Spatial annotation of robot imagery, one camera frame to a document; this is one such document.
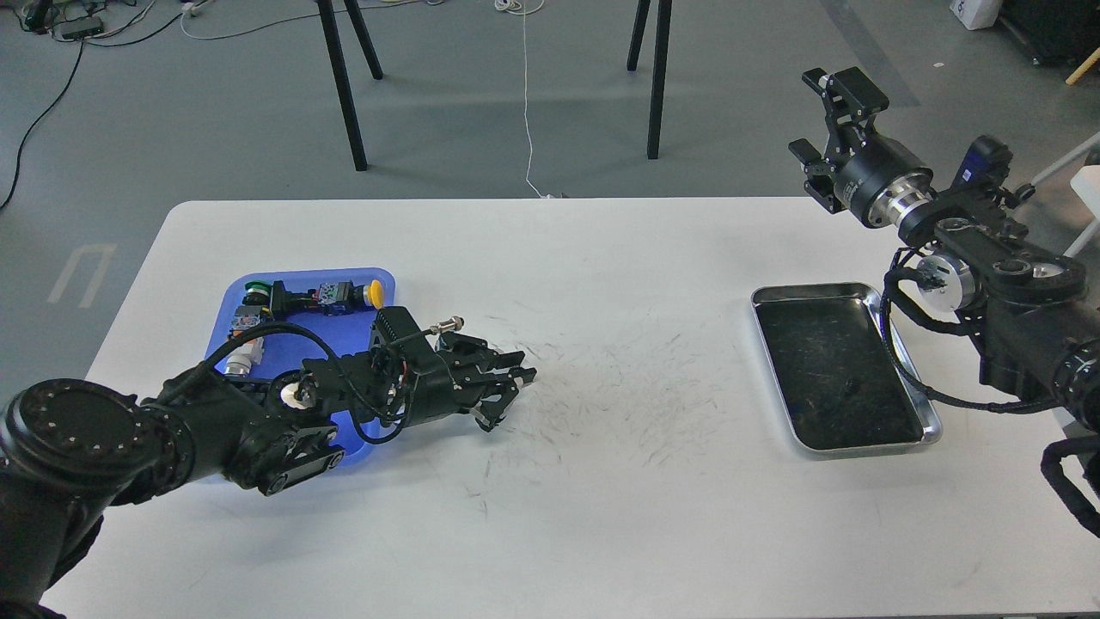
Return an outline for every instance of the cable connector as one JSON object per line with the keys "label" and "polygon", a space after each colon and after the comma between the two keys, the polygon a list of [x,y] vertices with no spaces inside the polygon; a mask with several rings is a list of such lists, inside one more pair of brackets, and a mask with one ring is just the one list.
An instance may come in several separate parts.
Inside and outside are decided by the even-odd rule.
{"label": "cable connector", "polygon": [[199,14],[199,10],[204,5],[206,5],[207,2],[210,2],[210,0],[198,0],[197,2],[190,2],[190,1],[184,2],[183,5],[179,7],[179,12],[185,16],[194,18],[195,15]]}

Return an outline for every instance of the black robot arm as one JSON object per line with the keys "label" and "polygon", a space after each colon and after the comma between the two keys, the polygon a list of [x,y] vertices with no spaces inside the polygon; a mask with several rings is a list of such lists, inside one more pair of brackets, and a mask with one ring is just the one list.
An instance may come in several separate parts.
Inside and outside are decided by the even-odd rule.
{"label": "black robot arm", "polygon": [[[927,330],[968,338],[980,357],[979,383],[1020,402],[966,402],[906,378],[953,406],[1001,413],[1060,406],[1087,431],[1100,431],[1100,313],[1085,302],[1085,267],[1028,243],[1027,228],[1010,215],[1034,187],[1002,186],[1012,158],[1008,147],[980,136],[953,185],[937,191],[932,169],[876,130],[875,117],[889,99],[861,70],[815,68],[802,78],[821,97],[829,133],[824,153],[805,139],[789,146],[802,163],[806,192],[832,213],[850,210],[868,228],[895,225],[905,245],[884,278],[883,342],[890,342],[889,308],[897,303]],[[917,255],[916,267],[905,265]],[[928,317],[902,280],[915,281],[928,305],[954,313],[957,322]],[[1100,537],[1100,515],[1058,464],[1084,456],[1086,478],[1100,491],[1098,451],[1096,435],[1056,443],[1044,456],[1043,474],[1081,524]]]}
{"label": "black robot arm", "polygon": [[[370,349],[337,358],[310,332],[268,322],[140,404],[81,380],[23,391],[0,418],[0,616],[53,616],[38,600],[88,552],[109,506],[216,474],[270,496],[331,471],[344,455],[333,413],[350,411],[375,444],[453,413],[491,431],[536,371],[521,366],[521,352],[453,333],[461,327],[452,319],[421,331],[407,309],[386,307]],[[311,338],[328,357],[274,380],[213,369],[241,344],[277,333]],[[435,349],[426,340],[433,334]],[[361,428],[375,420],[385,436]]]}

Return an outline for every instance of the stainless steel tray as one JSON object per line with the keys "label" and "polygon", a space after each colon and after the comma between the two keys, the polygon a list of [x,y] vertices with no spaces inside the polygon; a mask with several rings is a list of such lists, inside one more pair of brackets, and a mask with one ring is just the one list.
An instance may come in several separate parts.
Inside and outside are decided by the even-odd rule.
{"label": "stainless steel tray", "polygon": [[[939,439],[928,399],[891,364],[879,292],[861,283],[762,287],[757,328],[795,441],[815,454],[877,455]],[[897,331],[902,365],[916,376]]]}

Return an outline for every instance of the blue tray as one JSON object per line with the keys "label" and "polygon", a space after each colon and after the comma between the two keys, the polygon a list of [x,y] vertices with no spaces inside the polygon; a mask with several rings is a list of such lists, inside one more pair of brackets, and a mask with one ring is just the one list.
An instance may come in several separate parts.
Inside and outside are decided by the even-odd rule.
{"label": "blue tray", "polygon": [[[316,288],[326,281],[345,281],[351,279],[355,285],[370,284],[373,279],[382,281],[382,287],[386,292],[386,305],[394,301],[394,276],[383,268],[330,268],[322,270],[284,270],[278,273],[251,273],[233,281],[226,295],[221,299],[221,307],[218,308],[218,318],[210,334],[210,343],[207,345],[209,356],[216,349],[226,342],[229,334],[230,323],[233,312],[241,298],[244,296],[244,284],[253,279],[263,281],[274,281],[283,279],[286,289],[290,291],[305,291]],[[355,312],[345,317],[323,317],[320,314],[298,314],[289,318],[289,322],[306,328],[307,330],[321,336],[329,346],[336,351],[337,355],[352,355],[366,351],[370,346],[371,324],[374,323],[375,312],[373,309],[367,312]],[[272,379],[287,371],[296,371],[301,367],[302,360],[322,360],[324,353],[312,342],[295,335],[274,335],[264,339],[264,356],[260,364],[252,367],[250,378]],[[218,365],[219,372],[226,371],[224,362]],[[344,449],[344,458],[340,466],[350,466],[363,461],[374,447],[364,443],[352,427],[351,416],[346,411],[332,416],[339,430],[334,443]],[[363,430],[371,436],[380,436],[383,431],[377,421],[366,424]]]}

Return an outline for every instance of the black chair leg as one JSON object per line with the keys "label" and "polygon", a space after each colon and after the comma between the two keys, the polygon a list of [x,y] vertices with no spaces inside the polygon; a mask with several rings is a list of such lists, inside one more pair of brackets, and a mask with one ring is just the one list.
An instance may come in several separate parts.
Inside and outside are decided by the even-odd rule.
{"label": "black chair leg", "polygon": [[329,60],[332,63],[332,77],[337,82],[337,96],[340,97],[340,111],[343,112],[344,126],[348,129],[351,157],[355,163],[355,169],[363,172],[367,168],[366,151],[363,148],[363,135],[359,130],[355,101],[352,99],[351,84],[348,81],[348,66],[344,64],[343,49],[340,47],[340,32],[337,31],[332,0],[317,0],[317,10],[321,18],[321,29],[324,31],[324,44],[329,49]]}
{"label": "black chair leg", "polygon": [[657,158],[661,146],[661,113],[664,111],[664,73],[669,60],[669,25],[671,22],[672,0],[658,0],[653,91],[649,99],[649,141],[646,144],[646,156],[649,158]]}
{"label": "black chair leg", "polygon": [[355,0],[344,0],[348,8],[348,16],[351,18],[351,25],[355,29],[355,36],[359,37],[359,45],[366,56],[366,64],[371,67],[371,75],[375,79],[382,79],[382,65],[378,64],[378,55],[374,53],[374,44],[371,43],[371,34],[366,32],[366,22],[363,21],[363,10],[359,8]]}
{"label": "black chair leg", "polygon": [[634,34],[630,36],[630,53],[626,57],[626,69],[638,69],[638,54],[641,53],[641,36],[646,33],[646,18],[649,15],[649,0],[638,0],[638,13],[634,16]]}

